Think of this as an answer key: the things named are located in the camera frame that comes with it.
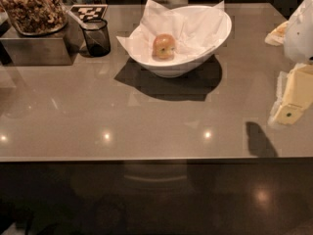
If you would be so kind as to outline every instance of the glass jar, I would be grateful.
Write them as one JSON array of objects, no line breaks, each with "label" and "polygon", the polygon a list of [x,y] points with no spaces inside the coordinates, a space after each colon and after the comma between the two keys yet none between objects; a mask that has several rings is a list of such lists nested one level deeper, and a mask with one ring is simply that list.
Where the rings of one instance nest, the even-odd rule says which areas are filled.
[{"label": "glass jar", "polygon": [[61,0],[0,0],[12,26],[23,35],[56,32],[67,24]]}]

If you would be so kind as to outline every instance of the bowl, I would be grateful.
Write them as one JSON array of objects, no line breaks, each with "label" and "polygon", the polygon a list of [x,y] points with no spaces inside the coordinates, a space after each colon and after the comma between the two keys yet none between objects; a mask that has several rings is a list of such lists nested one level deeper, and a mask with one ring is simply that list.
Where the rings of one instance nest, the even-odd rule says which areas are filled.
[{"label": "bowl", "polygon": [[[168,61],[148,60],[147,62],[144,62],[139,58],[138,55],[133,55],[131,52],[129,52],[129,56],[148,71],[151,71],[161,77],[177,77],[200,66],[207,59],[209,59],[214,54],[214,52],[226,41],[231,32],[232,21],[224,11],[210,6],[195,5],[173,9],[175,13],[181,14],[188,18],[195,11],[205,8],[219,10],[219,13],[222,13],[222,21],[217,28],[216,36],[214,37],[216,40],[208,44],[207,48],[205,48],[201,53],[197,54],[196,56],[190,55],[183,61],[181,59],[179,61],[173,59]],[[139,26],[135,28],[135,30],[131,33],[130,38],[138,35],[140,30],[141,29]]]}]

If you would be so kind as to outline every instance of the apple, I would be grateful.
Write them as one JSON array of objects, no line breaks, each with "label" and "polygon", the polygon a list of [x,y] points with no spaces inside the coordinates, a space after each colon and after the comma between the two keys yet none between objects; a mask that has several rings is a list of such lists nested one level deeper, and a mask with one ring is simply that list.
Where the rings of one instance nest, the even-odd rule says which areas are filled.
[{"label": "apple", "polygon": [[153,47],[153,56],[164,60],[174,58],[176,44],[172,35],[157,35]]}]

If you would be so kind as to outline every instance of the countertop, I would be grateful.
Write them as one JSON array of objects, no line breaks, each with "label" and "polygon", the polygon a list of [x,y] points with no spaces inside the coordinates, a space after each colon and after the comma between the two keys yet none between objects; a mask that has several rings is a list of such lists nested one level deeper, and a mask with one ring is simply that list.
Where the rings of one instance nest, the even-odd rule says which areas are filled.
[{"label": "countertop", "polygon": [[117,42],[143,5],[110,5],[111,52],[72,66],[0,67],[0,161],[132,161],[312,157],[312,110],[268,126],[280,71],[294,64],[264,43],[285,21],[270,4],[226,4],[230,37],[178,78],[141,68]]}]

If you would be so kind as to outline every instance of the table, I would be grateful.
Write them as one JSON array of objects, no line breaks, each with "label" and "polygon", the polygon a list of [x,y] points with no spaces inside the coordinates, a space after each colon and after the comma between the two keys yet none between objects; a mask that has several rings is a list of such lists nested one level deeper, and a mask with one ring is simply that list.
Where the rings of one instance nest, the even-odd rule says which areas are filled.
[{"label": "table", "polygon": [[136,161],[312,157],[312,110],[289,128],[267,125],[280,71],[294,63],[264,38],[285,19],[270,4],[227,4],[233,28],[203,66],[161,78],[116,36],[143,5],[110,5],[112,51],[72,66],[0,67],[0,161]]}]

